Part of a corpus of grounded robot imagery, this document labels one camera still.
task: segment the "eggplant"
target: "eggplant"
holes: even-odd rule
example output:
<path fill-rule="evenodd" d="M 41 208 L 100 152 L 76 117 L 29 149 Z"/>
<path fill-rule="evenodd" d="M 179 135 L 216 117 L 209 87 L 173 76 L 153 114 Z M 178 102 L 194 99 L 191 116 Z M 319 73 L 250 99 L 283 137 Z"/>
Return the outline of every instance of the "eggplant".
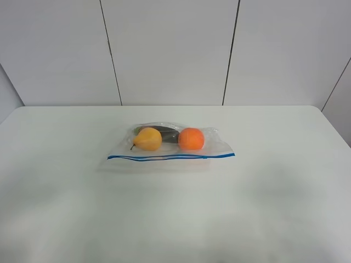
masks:
<path fill-rule="evenodd" d="M 162 136 L 162 142 L 166 142 L 169 144 L 177 144 L 178 143 L 178 138 L 179 138 L 179 131 L 169 128 L 169 127 L 164 127 L 164 126 L 140 126 L 134 129 L 134 134 L 138 135 L 139 132 L 144 129 L 144 128 L 154 128 L 158 130 L 161 133 Z"/>

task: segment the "panel seam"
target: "panel seam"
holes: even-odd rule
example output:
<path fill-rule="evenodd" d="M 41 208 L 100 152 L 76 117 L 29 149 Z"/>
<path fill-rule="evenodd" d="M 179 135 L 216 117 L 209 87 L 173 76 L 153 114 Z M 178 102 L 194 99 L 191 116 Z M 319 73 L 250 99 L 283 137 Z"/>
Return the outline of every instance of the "panel seam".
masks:
<path fill-rule="evenodd" d="M 229 61 L 228 61 L 228 68 L 227 68 L 227 76 L 226 76 L 226 78 L 225 78 L 225 85 L 224 85 L 224 93 L 223 93 L 222 106 L 224 105 L 225 92 L 227 91 L 227 83 L 228 83 L 228 75 L 229 75 L 230 62 L 231 62 L 231 54 L 232 54 L 232 52 L 233 52 L 233 44 L 234 44 L 234 37 L 235 37 L 235 31 L 236 31 L 236 25 L 237 25 L 237 17 L 239 16 L 240 1 L 241 1 L 241 0 L 238 0 L 238 2 L 237 2 L 236 17 L 235 17 L 235 22 L 234 22 L 233 37 L 232 37 L 232 39 L 231 39 L 231 47 L 230 47 L 230 54 L 229 54 Z"/>
<path fill-rule="evenodd" d="M 20 101 L 21 107 L 22 107 L 22 106 L 25 106 L 25 104 L 24 104 L 24 102 L 23 102 L 21 96 L 18 94 L 18 92 L 17 92 L 17 90 L 16 90 L 14 84 L 12 83 L 12 81 L 11 81 L 9 75 L 7 75 L 7 73 L 6 73 L 5 69 L 4 69 L 4 67 L 3 67 L 1 64 L 0 64 L 0 71 L 2 71 L 2 72 L 4 73 L 5 78 L 7 79 L 8 83 L 10 84 L 12 91 L 14 92 L 14 94 L 15 94 L 15 96 L 18 98 L 18 100 Z"/>
<path fill-rule="evenodd" d="M 351 58 L 350 58 L 350 59 L 349 59 L 349 61 L 347 62 L 347 64 L 346 64 L 346 66 L 345 66 L 344 70 L 341 72 L 341 75 L 340 75 L 340 77 L 339 77 L 338 81 L 336 82 L 336 84 L 335 84 L 334 88 L 332 89 L 332 91 L 331 91 L 331 93 L 330 93 L 330 95 L 329 95 L 329 97 L 328 97 L 327 101 L 325 102 L 325 104 L 324 104 L 324 106 L 323 106 L 323 108 L 322 108 L 321 112 L 323 112 L 323 110 L 324 110 L 325 106 L 327 105 L 327 103 L 328 103 L 328 101 L 329 101 L 329 99 L 330 99 L 330 97 L 331 97 L 331 94 L 333 94 L 333 92 L 334 92 L 334 90 L 335 90 L 335 88 L 336 88 L 337 84 L 339 83 L 339 81 L 340 81 L 340 79 L 341 79 L 342 75 L 344 74 L 344 72 L 345 72 L 345 70 L 346 70 L 347 66 L 349 65 L 350 61 L 351 61 Z"/>
<path fill-rule="evenodd" d="M 118 86 L 118 80 L 117 80 L 116 68 L 115 68 L 115 63 L 114 63 L 114 57 L 112 56 L 112 50 L 111 50 L 111 45 L 110 45 L 109 33 L 107 32 L 107 27 L 106 27 L 106 21 L 105 21 L 105 15 L 104 15 L 104 10 L 103 10 L 103 4 L 102 4 L 101 0 L 99 0 L 99 2 L 100 2 L 101 13 L 102 13 L 103 19 L 104 19 L 104 26 L 105 26 L 106 37 L 107 37 L 107 44 L 109 45 L 109 52 L 110 52 L 110 55 L 111 55 L 112 66 L 113 66 L 113 68 L 114 68 L 114 73 L 115 73 L 115 79 L 116 79 L 116 84 L 117 84 L 118 95 L 119 95 L 119 97 L 120 97 L 121 106 L 123 106 L 123 104 L 122 104 L 122 98 L 121 98 L 121 92 L 120 92 L 120 86 Z"/>

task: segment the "pear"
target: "pear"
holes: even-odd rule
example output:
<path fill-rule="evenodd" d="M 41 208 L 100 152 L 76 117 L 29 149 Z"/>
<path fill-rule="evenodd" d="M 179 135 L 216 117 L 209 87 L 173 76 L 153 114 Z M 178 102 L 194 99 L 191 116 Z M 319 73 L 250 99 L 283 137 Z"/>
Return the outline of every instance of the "pear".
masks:
<path fill-rule="evenodd" d="M 161 147 L 161 144 L 161 133 L 154 128 L 145 128 L 134 138 L 131 150 L 136 146 L 144 151 L 156 151 Z"/>

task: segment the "plastic bag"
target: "plastic bag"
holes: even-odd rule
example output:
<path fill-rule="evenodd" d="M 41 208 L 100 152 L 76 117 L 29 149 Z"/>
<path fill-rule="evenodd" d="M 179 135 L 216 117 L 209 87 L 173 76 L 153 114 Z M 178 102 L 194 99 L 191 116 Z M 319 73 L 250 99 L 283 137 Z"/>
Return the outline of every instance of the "plastic bag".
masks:
<path fill-rule="evenodd" d="M 131 127 L 126 137 L 112 150 L 107 159 L 123 158 L 145 162 L 230 156 L 235 156 L 233 150 L 219 138 L 214 128 L 196 129 L 167 122 L 154 122 Z"/>

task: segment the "white table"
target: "white table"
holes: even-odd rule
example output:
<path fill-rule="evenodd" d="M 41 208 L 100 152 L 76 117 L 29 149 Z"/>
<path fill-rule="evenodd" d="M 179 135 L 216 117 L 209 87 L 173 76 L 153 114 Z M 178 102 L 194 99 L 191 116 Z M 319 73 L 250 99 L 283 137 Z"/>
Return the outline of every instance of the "white table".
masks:
<path fill-rule="evenodd" d="M 217 127 L 236 157 L 105 160 L 154 121 Z M 23 107 L 0 125 L 0 261 L 351 262 L 350 174 L 310 106 Z"/>

